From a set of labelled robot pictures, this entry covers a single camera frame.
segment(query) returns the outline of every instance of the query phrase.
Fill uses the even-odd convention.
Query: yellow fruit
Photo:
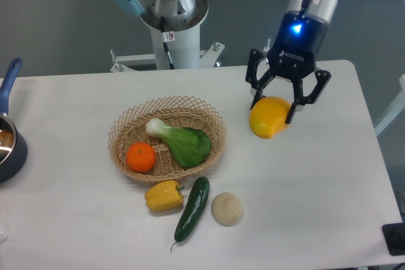
[[[284,131],[285,123],[291,105],[280,97],[264,97],[253,107],[249,116],[249,126],[252,132],[264,139],[272,138]]]

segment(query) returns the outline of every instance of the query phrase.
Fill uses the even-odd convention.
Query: saucepan
[[[0,86],[0,183],[19,172],[28,154],[25,139],[7,117],[9,95],[21,65],[22,60],[14,58]]]

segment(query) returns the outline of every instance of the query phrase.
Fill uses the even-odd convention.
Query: green cucumber
[[[184,212],[178,221],[175,230],[175,243],[184,241],[196,227],[201,214],[207,204],[209,194],[209,181],[206,177],[199,177],[194,182]]]

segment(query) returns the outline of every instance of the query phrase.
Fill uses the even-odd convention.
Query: wicker basket
[[[159,118],[171,126],[186,126],[206,132],[212,141],[207,159],[195,168],[182,169],[171,157],[167,145],[146,133],[145,125],[151,118]],[[156,183],[179,180],[208,168],[220,156],[225,145],[225,135],[223,119],[210,104],[195,97],[168,97],[148,101],[125,111],[111,127],[108,150],[111,159],[126,175],[138,181]],[[156,162],[152,170],[136,173],[128,168],[125,154],[135,142],[146,142],[153,147]]]

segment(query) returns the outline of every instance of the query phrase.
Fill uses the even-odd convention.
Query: green leafy vegetable
[[[146,132],[161,138],[169,147],[173,158],[185,169],[202,164],[211,152],[211,139],[202,130],[175,128],[159,118],[152,118],[146,124]]]

